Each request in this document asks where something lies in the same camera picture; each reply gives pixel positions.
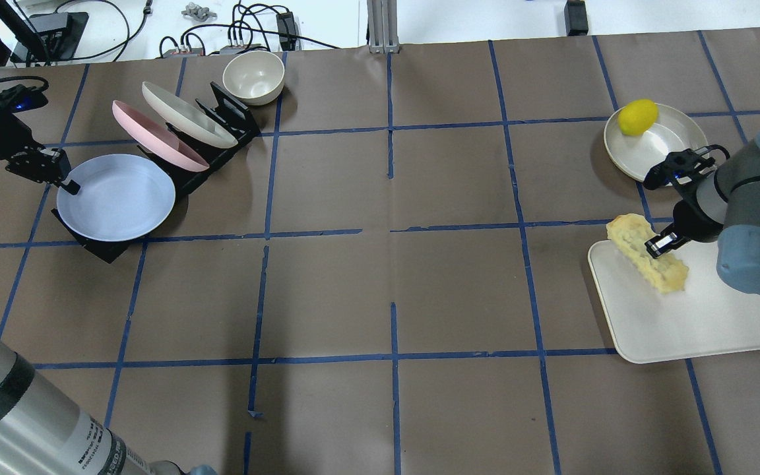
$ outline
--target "power adapter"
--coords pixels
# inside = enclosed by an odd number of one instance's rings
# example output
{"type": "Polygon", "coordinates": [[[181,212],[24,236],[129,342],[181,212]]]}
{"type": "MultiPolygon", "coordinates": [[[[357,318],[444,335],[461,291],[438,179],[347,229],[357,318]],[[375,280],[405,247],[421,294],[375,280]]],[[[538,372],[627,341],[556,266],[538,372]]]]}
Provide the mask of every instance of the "power adapter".
{"type": "Polygon", "coordinates": [[[567,0],[565,4],[565,30],[568,36],[588,35],[588,15],[583,0],[567,0]]]}
{"type": "Polygon", "coordinates": [[[298,39],[295,37],[298,35],[298,26],[295,24],[295,15],[292,12],[277,14],[277,31],[280,33],[280,50],[295,51],[295,46],[298,44],[298,39]]]}

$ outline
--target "white plate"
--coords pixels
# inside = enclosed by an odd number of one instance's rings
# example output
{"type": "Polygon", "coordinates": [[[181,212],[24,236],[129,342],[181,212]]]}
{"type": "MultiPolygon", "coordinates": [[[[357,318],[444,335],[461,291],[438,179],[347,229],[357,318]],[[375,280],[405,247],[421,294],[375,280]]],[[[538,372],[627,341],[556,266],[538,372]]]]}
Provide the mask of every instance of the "white plate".
{"type": "Polygon", "coordinates": [[[717,243],[674,253],[690,268],[685,290],[662,295],[612,241],[588,250],[615,349],[631,363],[760,350],[760,296],[717,277],[717,243]]]}
{"type": "Polygon", "coordinates": [[[196,141],[219,148],[230,148],[238,143],[236,138],[215,120],[157,84],[143,81],[142,96],[163,120],[196,141]]]}
{"type": "Polygon", "coordinates": [[[175,185],[159,166],[135,154],[105,154],[73,168],[78,195],[57,189],[57,211],[73,231],[97,241],[127,241],[169,216],[175,185]]]}
{"type": "Polygon", "coordinates": [[[640,183],[649,169],[663,162],[667,154],[685,148],[697,150],[709,144],[703,130],[690,117],[670,106],[657,106],[658,119],[642,135],[633,137],[621,132],[618,116],[623,108],[609,117],[603,129],[603,141],[612,162],[640,183]]]}

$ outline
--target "metal pole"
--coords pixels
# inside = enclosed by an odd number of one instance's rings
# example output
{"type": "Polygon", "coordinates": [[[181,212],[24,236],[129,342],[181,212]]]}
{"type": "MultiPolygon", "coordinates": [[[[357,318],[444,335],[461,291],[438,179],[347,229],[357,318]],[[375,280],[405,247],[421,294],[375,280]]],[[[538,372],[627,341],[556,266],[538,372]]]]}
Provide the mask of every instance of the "metal pole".
{"type": "Polygon", "coordinates": [[[398,52],[397,0],[367,0],[368,49],[375,53],[398,52]]]}
{"type": "Polygon", "coordinates": [[[37,36],[37,33],[31,30],[29,25],[25,24],[23,19],[19,18],[19,15],[10,8],[6,0],[0,0],[0,19],[13,31],[16,39],[28,48],[28,51],[34,57],[42,61],[51,60],[50,57],[46,57],[46,48],[43,46],[43,41],[37,36]]]}

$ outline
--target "pink plate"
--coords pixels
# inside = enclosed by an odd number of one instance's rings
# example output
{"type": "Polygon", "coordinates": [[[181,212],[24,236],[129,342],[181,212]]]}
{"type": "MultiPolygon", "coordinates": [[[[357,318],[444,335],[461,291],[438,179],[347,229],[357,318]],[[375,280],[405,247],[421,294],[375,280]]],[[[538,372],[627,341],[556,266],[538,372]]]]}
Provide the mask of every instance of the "pink plate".
{"type": "Polygon", "coordinates": [[[190,172],[203,172],[210,168],[198,152],[175,137],[174,133],[121,100],[114,100],[113,116],[135,141],[172,165],[190,172]]]}

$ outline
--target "table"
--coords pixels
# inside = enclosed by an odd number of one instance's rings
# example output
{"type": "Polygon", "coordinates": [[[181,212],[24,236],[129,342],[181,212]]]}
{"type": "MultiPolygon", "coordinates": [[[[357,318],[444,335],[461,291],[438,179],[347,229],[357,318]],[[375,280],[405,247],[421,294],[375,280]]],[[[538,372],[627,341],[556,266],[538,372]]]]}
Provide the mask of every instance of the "table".
{"type": "MultiPolygon", "coordinates": [[[[760,352],[625,362],[585,261],[613,217],[676,201],[610,163],[606,118],[650,97],[736,151],[760,29],[283,58],[262,136],[113,265],[0,164],[3,342],[185,468],[760,472],[760,352]]],[[[138,153],[111,100],[156,118],[147,79],[207,102],[229,59],[43,69],[21,117],[73,164],[138,153]]]]}

